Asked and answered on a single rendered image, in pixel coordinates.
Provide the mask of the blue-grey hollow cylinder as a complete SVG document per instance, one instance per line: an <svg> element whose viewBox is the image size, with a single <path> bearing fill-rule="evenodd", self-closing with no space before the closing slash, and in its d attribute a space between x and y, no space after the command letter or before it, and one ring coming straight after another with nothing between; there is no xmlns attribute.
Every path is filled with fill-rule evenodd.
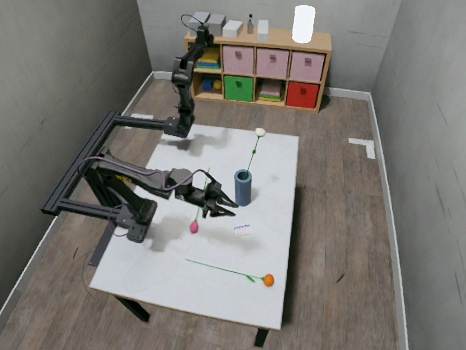
<svg viewBox="0 0 466 350"><path fill-rule="evenodd" d="M248 206L251 202L252 174L248 171L246 176L246 173L246 169L241 169L234 175L235 202L241 207Z"/></svg>

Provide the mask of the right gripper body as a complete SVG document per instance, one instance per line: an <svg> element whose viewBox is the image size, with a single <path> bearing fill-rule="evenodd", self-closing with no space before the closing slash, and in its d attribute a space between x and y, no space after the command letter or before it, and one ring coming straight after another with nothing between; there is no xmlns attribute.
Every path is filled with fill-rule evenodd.
<svg viewBox="0 0 466 350"><path fill-rule="evenodd" d="M194 187L194 194L190 194L188 203L197 207L203 208L202 218L206 219L208 211L210 211L209 217L211 217L214 204L217 202L218 194L214 197L208 195L213 188L214 182L207 183L205 190ZM203 194L203 195L202 195ZM203 198L203 199L202 199ZM205 214L204 214L205 213Z"/></svg>

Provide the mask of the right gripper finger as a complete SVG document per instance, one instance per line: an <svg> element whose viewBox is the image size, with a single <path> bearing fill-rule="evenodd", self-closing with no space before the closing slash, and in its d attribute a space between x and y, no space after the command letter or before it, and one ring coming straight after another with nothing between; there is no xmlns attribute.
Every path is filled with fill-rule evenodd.
<svg viewBox="0 0 466 350"><path fill-rule="evenodd" d="M233 207L233 208L239 208L239 205L233 202L222 190L220 190L218 194L217 204L228 206L228 207Z"/></svg>
<svg viewBox="0 0 466 350"><path fill-rule="evenodd" d="M226 208L223 208L217 204L214 204L211 217L216 218L216 217L223 217L223 216L236 216L236 214Z"/></svg>

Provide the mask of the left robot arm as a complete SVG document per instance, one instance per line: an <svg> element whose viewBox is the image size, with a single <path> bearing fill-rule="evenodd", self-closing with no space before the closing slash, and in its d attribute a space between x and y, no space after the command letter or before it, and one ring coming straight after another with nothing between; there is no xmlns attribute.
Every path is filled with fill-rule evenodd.
<svg viewBox="0 0 466 350"><path fill-rule="evenodd" d="M194 63L196 62L197 59L201 58L203 54L206 52L206 46L207 46L206 39L207 39L208 31L209 31L208 27L198 26L197 28L198 40L197 38L195 38L195 43L189 44L188 52L186 53L186 55L184 55L181 58L176 57L174 60L171 83L173 83L174 72L176 68L178 67L175 72L174 86L177 87L179 94L183 95L183 96L180 95L181 100L178 103L178 107L182 107L185 103L185 105L182 108L178 108L178 113L180 113L180 120L174 130L174 133L176 134L186 135L195 116L193 115L193 112L194 112L193 108L195 104L192 105L192 103L194 102L194 99L191 96L190 87L193 81ZM179 65L181 61L183 62ZM185 72L180 72L179 67L180 69L186 70L186 74ZM192 110L191 110L191 107L192 107Z"/></svg>

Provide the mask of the pink tulip with green stem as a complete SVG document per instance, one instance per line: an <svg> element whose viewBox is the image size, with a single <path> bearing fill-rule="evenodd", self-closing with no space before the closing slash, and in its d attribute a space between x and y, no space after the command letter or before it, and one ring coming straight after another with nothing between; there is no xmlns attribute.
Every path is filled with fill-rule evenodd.
<svg viewBox="0 0 466 350"><path fill-rule="evenodd" d="M199 208L198 208L198 211L199 211ZM198 215L198 211L197 211L197 215ZM197 215L196 215L196 219L197 219ZM191 224L190 224L190 231L192 233L196 232L197 229L198 229L198 224L197 224L197 220L194 220Z"/></svg>

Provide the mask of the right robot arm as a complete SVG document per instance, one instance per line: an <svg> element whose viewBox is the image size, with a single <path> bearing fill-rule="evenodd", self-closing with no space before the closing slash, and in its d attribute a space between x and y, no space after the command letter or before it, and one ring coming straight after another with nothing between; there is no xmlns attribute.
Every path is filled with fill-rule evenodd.
<svg viewBox="0 0 466 350"><path fill-rule="evenodd" d="M101 186L103 184L102 186L109 189L126 205L127 209L132 214L131 219L133 219L127 233L127 237L130 239L142 241L157 202L155 200L140 197L132 191L123 182L123 180L139 186L143 190L149 192L149 194L153 193L155 196L168 201L173 190L175 193L174 198L186 203L188 203L190 194L195 193L193 191L193 176L173 190L164 191L163 178L160 173L145 175L145 173L161 171L164 173L165 177L165 188L171 188L192 174L188 169L172 168L171 171L164 170L164 172L159 169L153 170L141 168L115 158L107 147L103 147L101 149L97 158L101 158L102 161L93 161L88 169L86 177L96 185ZM148 214L149 217L147 217Z"/></svg>

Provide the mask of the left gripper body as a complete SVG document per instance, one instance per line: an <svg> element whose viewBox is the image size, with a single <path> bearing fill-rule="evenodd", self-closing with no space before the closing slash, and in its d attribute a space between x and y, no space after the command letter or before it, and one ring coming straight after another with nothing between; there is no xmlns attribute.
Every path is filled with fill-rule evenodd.
<svg viewBox="0 0 466 350"><path fill-rule="evenodd" d="M209 29L209 25L201 25L201 26L206 26ZM207 34L206 41L207 41L207 47L213 47L214 36L212 36L212 34L209 34L209 31L208 31L208 34Z"/></svg>

